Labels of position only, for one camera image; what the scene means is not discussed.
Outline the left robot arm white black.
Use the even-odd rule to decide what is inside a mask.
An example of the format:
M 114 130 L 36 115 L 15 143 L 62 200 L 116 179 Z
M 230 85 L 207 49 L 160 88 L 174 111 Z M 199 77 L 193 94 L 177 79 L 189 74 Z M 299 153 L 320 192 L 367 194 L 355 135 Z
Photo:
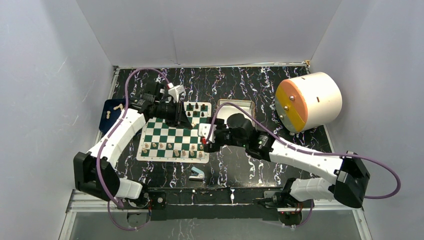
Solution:
M 117 163 L 132 138 L 152 118 L 164 120 L 169 127 L 193 128 L 180 101 L 184 91 L 182 85 L 149 83 L 140 98 L 126 97 L 124 110 L 101 140 L 87 152 L 75 155 L 75 188 L 116 205 L 127 199 L 137 208 L 147 206 L 150 198 L 143 185 L 119 177 Z

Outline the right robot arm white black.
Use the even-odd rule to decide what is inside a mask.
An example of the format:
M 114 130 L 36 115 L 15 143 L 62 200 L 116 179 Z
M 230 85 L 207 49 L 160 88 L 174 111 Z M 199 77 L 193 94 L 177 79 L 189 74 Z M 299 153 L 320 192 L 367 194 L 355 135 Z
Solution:
M 268 208 L 295 207 L 309 200 L 336 200 L 355 209 L 363 205 L 370 173 L 354 155 L 330 156 L 284 143 L 282 139 L 276 140 L 270 131 L 256 129 L 241 113 L 227 120 L 207 118 L 199 124 L 198 135 L 207 153 L 218 152 L 223 146 L 241 147 L 257 160 L 290 165 L 316 176 L 289 178 L 281 192 L 258 201 Z

